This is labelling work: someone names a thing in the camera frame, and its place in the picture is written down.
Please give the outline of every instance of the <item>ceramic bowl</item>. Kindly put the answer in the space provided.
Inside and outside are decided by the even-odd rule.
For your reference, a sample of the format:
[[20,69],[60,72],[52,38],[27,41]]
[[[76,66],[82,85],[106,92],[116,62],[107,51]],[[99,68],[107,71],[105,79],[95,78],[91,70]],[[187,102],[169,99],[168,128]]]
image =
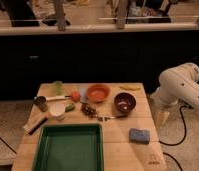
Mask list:
[[110,89],[104,84],[91,85],[86,92],[86,97],[92,102],[103,102],[109,95]]
[[136,106],[134,96],[129,93],[119,93],[114,98],[114,104],[118,111],[121,113],[129,113]]

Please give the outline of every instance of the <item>sponge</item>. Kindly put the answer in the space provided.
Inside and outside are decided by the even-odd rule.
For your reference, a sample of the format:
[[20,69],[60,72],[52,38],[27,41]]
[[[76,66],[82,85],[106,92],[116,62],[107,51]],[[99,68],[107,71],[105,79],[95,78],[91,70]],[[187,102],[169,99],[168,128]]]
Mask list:
[[148,130],[139,130],[139,129],[131,128],[129,130],[129,139],[132,142],[137,142],[141,144],[149,144],[150,132]]

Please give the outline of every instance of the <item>cabinet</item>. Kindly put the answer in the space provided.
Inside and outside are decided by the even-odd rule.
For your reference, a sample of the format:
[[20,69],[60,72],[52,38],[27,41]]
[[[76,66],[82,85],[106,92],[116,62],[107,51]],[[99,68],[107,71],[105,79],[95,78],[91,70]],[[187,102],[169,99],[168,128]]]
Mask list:
[[0,36],[0,99],[33,98],[44,82],[142,82],[199,65],[199,31]]

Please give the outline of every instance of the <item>green tray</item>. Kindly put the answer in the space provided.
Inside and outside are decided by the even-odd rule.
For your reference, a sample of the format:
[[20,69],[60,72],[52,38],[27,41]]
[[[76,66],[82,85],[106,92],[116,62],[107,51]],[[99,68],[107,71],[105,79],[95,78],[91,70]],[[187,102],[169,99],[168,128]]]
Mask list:
[[32,170],[104,171],[101,125],[44,126]]

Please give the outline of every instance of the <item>orange bowl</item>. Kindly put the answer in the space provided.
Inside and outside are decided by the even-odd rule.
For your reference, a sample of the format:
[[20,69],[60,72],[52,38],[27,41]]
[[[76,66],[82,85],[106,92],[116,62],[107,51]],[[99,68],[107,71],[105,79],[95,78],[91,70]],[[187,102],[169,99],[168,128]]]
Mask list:
[[103,102],[109,95],[110,89],[104,84],[91,85],[87,92],[86,97],[93,102]]

